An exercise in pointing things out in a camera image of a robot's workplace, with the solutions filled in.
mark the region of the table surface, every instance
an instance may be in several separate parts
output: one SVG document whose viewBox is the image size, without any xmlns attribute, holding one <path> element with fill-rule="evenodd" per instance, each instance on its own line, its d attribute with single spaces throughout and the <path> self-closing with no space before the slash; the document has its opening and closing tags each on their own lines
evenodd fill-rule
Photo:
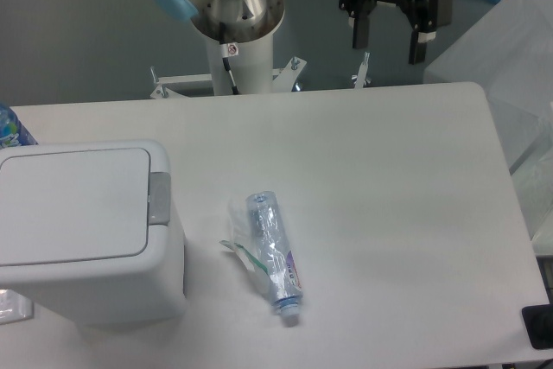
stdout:
<svg viewBox="0 0 553 369">
<path fill-rule="evenodd" d="M 539 360 L 547 302 L 474 84 L 16 108 L 39 143 L 153 138 L 188 237 L 182 318 L 0 326 L 3 369 L 475 366 Z M 219 245 L 232 197 L 276 191 L 305 289 L 286 328 Z"/>
</svg>

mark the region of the metal bracket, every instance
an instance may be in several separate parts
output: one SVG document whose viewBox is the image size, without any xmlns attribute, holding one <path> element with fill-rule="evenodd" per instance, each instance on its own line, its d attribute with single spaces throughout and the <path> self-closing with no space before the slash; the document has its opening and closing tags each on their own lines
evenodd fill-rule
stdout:
<svg viewBox="0 0 553 369">
<path fill-rule="evenodd" d="M 300 58 L 292 58 L 285 68 L 273 70 L 273 92 L 301 91 L 302 86 L 297 78 L 307 66 L 307 62 Z M 150 94 L 152 99 L 185 99 L 187 96 L 176 91 L 200 90 L 213 87 L 211 74 L 182 75 L 179 77 L 157 78 L 155 69 L 150 69 L 154 79 L 154 91 Z"/>
</svg>

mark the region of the plastic wrapper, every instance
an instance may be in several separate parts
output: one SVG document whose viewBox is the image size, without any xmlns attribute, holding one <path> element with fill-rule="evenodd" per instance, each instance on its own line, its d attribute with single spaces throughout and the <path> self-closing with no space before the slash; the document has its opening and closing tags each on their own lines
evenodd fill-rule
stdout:
<svg viewBox="0 0 553 369">
<path fill-rule="evenodd" d="M 299 314 L 302 286 L 273 192 L 253 194 L 231 202 L 232 232 L 221 244 L 244 263 L 257 289 L 283 318 Z"/>
<path fill-rule="evenodd" d="M 482 86 L 511 167 L 550 119 L 551 68 L 551 1 L 502 0 L 428 65 L 424 82 Z"/>
<path fill-rule="evenodd" d="M 11 289 L 0 289 L 0 324 L 33 317 L 33 302 Z"/>
</svg>

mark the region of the gray wall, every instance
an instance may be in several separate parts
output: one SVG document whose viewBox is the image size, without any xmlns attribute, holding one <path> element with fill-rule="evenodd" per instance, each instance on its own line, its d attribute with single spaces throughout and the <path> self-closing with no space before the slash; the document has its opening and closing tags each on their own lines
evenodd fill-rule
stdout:
<svg viewBox="0 0 553 369">
<path fill-rule="evenodd" d="M 275 36 L 275 66 L 308 61 L 307 89 L 349 86 L 364 51 L 338 0 L 286 0 Z M 375 86 L 417 84 L 423 69 L 491 5 L 454 0 L 454 23 L 438 30 L 425 64 L 407 64 L 410 26 L 397 9 L 372 16 L 369 76 Z M 149 66 L 159 76 L 207 73 L 201 39 L 151 0 L 0 0 L 0 100 L 9 105 L 146 99 Z"/>
</svg>

